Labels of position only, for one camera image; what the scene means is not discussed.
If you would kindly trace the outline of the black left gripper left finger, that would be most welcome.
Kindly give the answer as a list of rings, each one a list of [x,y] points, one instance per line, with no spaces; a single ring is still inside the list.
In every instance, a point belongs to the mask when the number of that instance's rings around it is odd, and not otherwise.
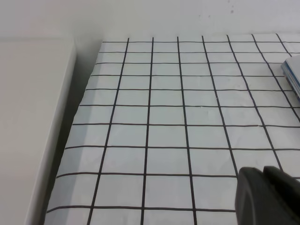
[[[235,211],[239,225],[298,225],[300,195],[282,195],[263,171],[243,167],[238,175]]]

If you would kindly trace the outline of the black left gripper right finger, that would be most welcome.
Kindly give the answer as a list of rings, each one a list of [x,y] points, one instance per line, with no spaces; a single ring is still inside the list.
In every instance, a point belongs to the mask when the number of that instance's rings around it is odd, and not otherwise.
[[[300,182],[277,167],[265,166],[263,174],[280,194],[300,194]]]

